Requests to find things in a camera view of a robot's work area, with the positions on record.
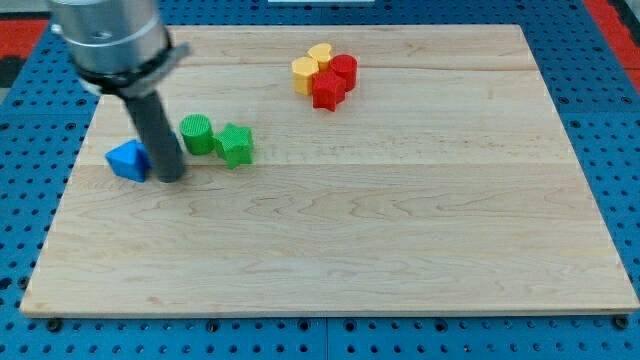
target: blue pegboard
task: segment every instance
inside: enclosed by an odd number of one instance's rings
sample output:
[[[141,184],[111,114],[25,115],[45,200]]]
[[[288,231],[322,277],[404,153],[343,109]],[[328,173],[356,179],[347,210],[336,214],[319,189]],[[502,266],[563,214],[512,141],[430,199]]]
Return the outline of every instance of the blue pegboard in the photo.
[[[636,291],[640,97],[580,1],[159,0],[179,25],[520,24]],[[640,318],[31,320],[17,307],[98,98],[46,32],[0,106],[0,358],[640,358]]]

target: green block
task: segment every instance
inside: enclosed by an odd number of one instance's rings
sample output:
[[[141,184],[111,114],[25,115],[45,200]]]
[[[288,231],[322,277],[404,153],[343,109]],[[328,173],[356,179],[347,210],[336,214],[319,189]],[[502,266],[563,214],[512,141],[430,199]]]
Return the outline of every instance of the green block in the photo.
[[[216,153],[227,161],[227,167],[233,169],[240,164],[251,164],[253,138],[251,128],[227,123],[224,130],[213,137]]]
[[[180,122],[180,134],[193,155],[206,155],[213,151],[213,131],[211,121],[202,114],[191,114]]]

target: blue block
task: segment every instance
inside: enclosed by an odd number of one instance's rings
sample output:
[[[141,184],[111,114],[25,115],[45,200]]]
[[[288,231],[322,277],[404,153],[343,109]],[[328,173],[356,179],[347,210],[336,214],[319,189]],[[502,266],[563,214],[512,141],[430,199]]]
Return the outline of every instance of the blue block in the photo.
[[[128,141],[109,151],[105,157],[116,176],[144,182],[149,169],[149,158],[144,146],[138,140]]]

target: green cylinder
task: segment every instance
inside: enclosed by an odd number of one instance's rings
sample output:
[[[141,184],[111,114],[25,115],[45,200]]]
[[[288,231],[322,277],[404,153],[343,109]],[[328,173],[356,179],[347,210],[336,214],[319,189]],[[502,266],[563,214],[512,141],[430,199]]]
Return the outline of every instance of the green cylinder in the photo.
[[[191,114],[180,122],[180,134],[187,150],[193,155],[206,155],[213,151],[211,121],[202,114]]]

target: yellow block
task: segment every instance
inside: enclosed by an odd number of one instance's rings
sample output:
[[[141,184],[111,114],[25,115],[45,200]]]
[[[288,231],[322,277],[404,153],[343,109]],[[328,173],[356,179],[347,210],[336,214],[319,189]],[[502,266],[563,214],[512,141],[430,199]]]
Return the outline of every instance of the yellow block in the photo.
[[[320,71],[326,71],[329,68],[329,61],[331,61],[331,45],[327,43],[318,44],[309,51],[307,54],[312,58],[318,60]]]
[[[301,57],[291,63],[293,89],[300,94],[310,95],[313,89],[313,75],[320,70],[318,62],[310,57]]]

